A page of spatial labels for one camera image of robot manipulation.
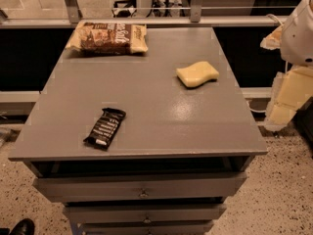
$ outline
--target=drawer handle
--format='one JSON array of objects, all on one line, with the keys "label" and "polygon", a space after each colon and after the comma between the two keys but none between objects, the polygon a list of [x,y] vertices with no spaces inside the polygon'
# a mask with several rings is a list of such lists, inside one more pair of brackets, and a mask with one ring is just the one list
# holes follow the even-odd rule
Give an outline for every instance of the drawer handle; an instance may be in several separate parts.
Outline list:
[{"label": "drawer handle", "polygon": [[143,222],[146,224],[152,223],[152,221],[148,217],[146,217]]},{"label": "drawer handle", "polygon": [[138,196],[141,199],[147,199],[149,197],[149,194],[145,191],[145,189],[142,189],[142,192]]}]

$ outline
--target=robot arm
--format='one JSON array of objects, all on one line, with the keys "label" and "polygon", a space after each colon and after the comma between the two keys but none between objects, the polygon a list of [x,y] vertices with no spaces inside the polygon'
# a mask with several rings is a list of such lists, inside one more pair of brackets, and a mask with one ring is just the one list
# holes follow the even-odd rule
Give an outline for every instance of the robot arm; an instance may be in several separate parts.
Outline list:
[{"label": "robot arm", "polygon": [[[270,131],[287,126],[313,96],[313,0],[302,0],[276,33],[279,31],[282,59],[293,66],[274,79],[265,119],[265,128]],[[274,43],[272,47],[277,42],[275,37],[274,34],[268,38],[269,43]]]}]

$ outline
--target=yellow sponge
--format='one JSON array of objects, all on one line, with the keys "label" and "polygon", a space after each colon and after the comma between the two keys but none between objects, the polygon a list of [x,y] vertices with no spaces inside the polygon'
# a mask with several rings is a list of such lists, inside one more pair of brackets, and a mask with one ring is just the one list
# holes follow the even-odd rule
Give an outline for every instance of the yellow sponge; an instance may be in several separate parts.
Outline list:
[{"label": "yellow sponge", "polygon": [[197,62],[185,68],[178,68],[176,74],[189,88],[197,87],[209,80],[217,79],[219,76],[219,72],[207,61]]}]

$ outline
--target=drawer unit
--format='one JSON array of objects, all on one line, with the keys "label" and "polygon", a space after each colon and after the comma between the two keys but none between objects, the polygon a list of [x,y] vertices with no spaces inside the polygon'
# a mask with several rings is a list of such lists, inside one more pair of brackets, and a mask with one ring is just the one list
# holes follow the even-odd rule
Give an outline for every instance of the drawer unit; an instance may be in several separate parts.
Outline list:
[{"label": "drawer unit", "polygon": [[161,221],[218,219],[226,210],[222,204],[142,205],[65,208],[65,216],[75,223],[136,222],[153,224]]},{"label": "drawer unit", "polygon": [[51,202],[227,197],[246,180],[244,172],[39,178],[34,187]]},{"label": "drawer unit", "polygon": [[154,225],[133,224],[83,224],[80,229],[88,235],[162,235],[162,234],[193,234],[203,235],[213,226],[213,222],[165,222]]}]

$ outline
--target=terrazzo floor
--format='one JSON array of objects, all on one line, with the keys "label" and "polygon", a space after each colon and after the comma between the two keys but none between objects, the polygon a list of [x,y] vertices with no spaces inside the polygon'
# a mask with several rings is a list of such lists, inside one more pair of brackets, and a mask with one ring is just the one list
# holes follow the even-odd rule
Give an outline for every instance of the terrazzo floor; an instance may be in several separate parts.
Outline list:
[{"label": "terrazzo floor", "polygon": [[[32,186],[34,175],[22,163],[8,161],[21,124],[0,149],[0,227],[13,228],[29,217],[36,235],[69,235],[62,205],[51,204]],[[260,127],[268,146],[246,170],[248,179],[226,200],[227,210],[206,235],[312,235],[313,150],[291,123],[279,137]]]}]

